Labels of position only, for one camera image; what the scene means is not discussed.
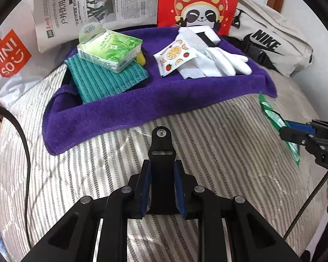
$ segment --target newspaper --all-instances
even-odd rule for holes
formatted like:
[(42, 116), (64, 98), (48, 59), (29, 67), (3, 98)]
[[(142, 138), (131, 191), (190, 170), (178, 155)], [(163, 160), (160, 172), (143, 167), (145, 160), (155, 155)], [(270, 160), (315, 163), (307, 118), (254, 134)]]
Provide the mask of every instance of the newspaper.
[(157, 6), (158, 0), (34, 0), (39, 51), (78, 38), (95, 19), (107, 29), (156, 24)]

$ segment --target silver bolt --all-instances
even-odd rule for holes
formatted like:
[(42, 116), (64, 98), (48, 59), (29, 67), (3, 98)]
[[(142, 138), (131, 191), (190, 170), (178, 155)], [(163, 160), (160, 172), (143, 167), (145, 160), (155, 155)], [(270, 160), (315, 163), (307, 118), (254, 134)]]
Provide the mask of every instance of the silver bolt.
[(166, 136), (166, 131), (164, 130), (164, 129), (159, 129), (158, 131), (157, 131), (157, 135), (158, 135), (158, 137), (165, 137)]
[(195, 192), (197, 193), (203, 193), (205, 191), (205, 188), (203, 186), (197, 185), (194, 187)]
[(87, 204), (91, 201), (91, 197), (90, 196), (84, 196), (80, 199), (81, 204)]
[(131, 192), (131, 187), (130, 186), (124, 186), (122, 189), (121, 189), (121, 191), (123, 192), (123, 193), (130, 193)]
[(246, 201), (243, 196), (236, 196), (234, 200), (239, 204), (243, 204)]

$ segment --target striped fabric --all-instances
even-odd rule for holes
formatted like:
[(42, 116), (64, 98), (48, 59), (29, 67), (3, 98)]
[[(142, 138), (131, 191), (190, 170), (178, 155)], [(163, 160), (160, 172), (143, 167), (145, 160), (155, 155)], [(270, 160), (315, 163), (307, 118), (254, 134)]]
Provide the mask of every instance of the striped fabric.
[(78, 54), (66, 60), (83, 103), (114, 96), (148, 78), (148, 72), (133, 60), (121, 74), (81, 59)]
[[(23, 127), (31, 153), (28, 227), (33, 244), (80, 197), (100, 198), (126, 185), (148, 158), (151, 131), (159, 125), (171, 130), (177, 158), (200, 185), (228, 198), (245, 196), (281, 235), (324, 175), (324, 169), (316, 166), (314, 157), (304, 149), (300, 166), (293, 163), (286, 144), (261, 113), (258, 95), (105, 133), (51, 156), (41, 134), (42, 117), (65, 69), (62, 65), (10, 109)], [(290, 79), (269, 73), (279, 97), (267, 100), (276, 111), (294, 121), (317, 117)], [(26, 161), (14, 127), (6, 120), (2, 125), (0, 229), (12, 260), (20, 261), (28, 252), (23, 219)], [(310, 241), (324, 211), (324, 193), (325, 188), (287, 240), (298, 254)], [(178, 215), (129, 221), (128, 261), (195, 261), (197, 243), (197, 222), (183, 221)]]

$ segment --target panda cartoon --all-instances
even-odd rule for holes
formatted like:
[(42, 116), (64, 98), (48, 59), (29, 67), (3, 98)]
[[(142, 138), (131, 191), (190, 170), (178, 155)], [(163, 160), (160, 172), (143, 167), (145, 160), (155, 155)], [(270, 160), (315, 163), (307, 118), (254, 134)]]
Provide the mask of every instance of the panda cartoon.
[(208, 25), (221, 28), (225, 0), (175, 0), (175, 20), (179, 26)]

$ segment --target black cable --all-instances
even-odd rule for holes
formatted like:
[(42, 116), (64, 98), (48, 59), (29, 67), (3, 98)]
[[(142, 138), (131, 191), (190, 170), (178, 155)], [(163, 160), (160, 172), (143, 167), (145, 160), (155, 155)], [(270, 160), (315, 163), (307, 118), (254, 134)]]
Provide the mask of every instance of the black cable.
[(296, 223), (298, 222), (298, 220), (300, 219), (301, 215), (303, 214), (303, 212), (305, 211), (305, 209), (307, 208), (307, 206), (310, 204), (310, 202), (312, 201), (312, 199), (316, 196), (316, 194), (319, 192), (319, 190), (322, 188), (322, 186), (326, 183), (327, 179), (328, 179), (328, 171), (323, 176), (323, 178), (321, 179), (321, 181), (318, 183), (318, 185), (316, 186), (316, 188), (312, 191), (312, 193), (310, 194), (310, 196), (307, 198), (307, 200), (305, 201), (305, 203), (301, 207), (300, 211), (295, 216), (294, 220), (290, 224), (288, 230), (286, 231), (286, 233), (285, 233), (285, 235), (283, 237), (284, 240), (287, 239), (287, 237), (289, 236), (290, 232), (293, 230), (293, 227), (296, 225)]
[(27, 222), (27, 211), (28, 211), (28, 197), (29, 197), (29, 182), (30, 182), (30, 155), (29, 155), (29, 149), (27, 144), (27, 139), (25, 137), (25, 134), (23, 132), (23, 129), (21, 125), (19, 124), (18, 120), (12, 115), (11, 112), (6, 110), (5, 108), (0, 106), (0, 115), (4, 116), (7, 120), (9, 120), (12, 125), (16, 128), (19, 136), (21, 137), (21, 140), (23, 142), (23, 147), (25, 151), (25, 156), (27, 158), (27, 181), (25, 185), (25, 199), (24, 199), (24, 223), (25, 223), (25, 235), (27, 237), (29, 250), (32, 248), (32, 245), (30, 243), (30, 238), (28, 234), (28, 222)]

